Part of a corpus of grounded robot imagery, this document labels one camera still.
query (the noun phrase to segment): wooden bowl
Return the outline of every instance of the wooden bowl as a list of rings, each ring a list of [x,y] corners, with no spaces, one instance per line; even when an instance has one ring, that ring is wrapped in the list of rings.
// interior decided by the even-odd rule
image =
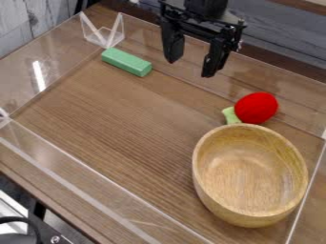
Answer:
[[[192,176],[212,213],[248,228],[283,219],[308,185],[306,163],[292,144],[248,124],[219,127],[203,136],[193,151]]]

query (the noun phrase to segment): green sponge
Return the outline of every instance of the green sponge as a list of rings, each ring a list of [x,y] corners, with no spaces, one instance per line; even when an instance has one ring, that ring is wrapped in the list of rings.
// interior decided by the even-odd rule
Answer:
[[[144,77],[151,71],[148,61],[115,48],[109,48],[101,53],[101,61],[140,77]]]
[[[234,107],[228,107],[228,108],[223,109],[221,114],[225,116],[228,125],[242,123],[242,121],[239,120],[239,118],[235,114]]]

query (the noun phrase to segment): wooden table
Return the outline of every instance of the wooden table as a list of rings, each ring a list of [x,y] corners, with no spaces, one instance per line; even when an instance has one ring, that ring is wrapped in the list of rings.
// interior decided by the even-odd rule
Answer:
[[[97,26],[111,26],[116,14],[96,5],[88,16]],[[316,162],[326,160],[319,158],[324,84],[235,53],[215,77],[203,79],[205,43],[187,38],[184,56],[169,65],[159,28],[129,16],[123,21],[127,38],[119,48],[153,65],[144,78],[100,61],[101,49],[83,39],[77,18],[0,62],[10,80],[1,79],[0,106],[10,112],[38,93],[36,61],[45,83],[60,78],[0,131],[1,172],[100,243],[276,244],[288,236],[292,243],[324,243],[322,164],[300,218],[294,214],[256,230],[211,215],[191,179],[192,150],[203,134],[224,124],[220,110],[260,90],[280,102],[264,126],[298,147],[312,177]]]
[[[326,14],[326,1],[324,0],[271,0],[275,3],[284,4],[299,10],[306,10],[316,14]]]

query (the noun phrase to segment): red pom pom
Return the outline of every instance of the red pom pom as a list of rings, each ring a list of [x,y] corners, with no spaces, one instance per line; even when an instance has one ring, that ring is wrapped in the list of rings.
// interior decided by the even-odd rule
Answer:
[[[243,123],[260,124],[279,108],[275,97],[266,92],[256,92],[244,96],[235,104],[234,110]]]

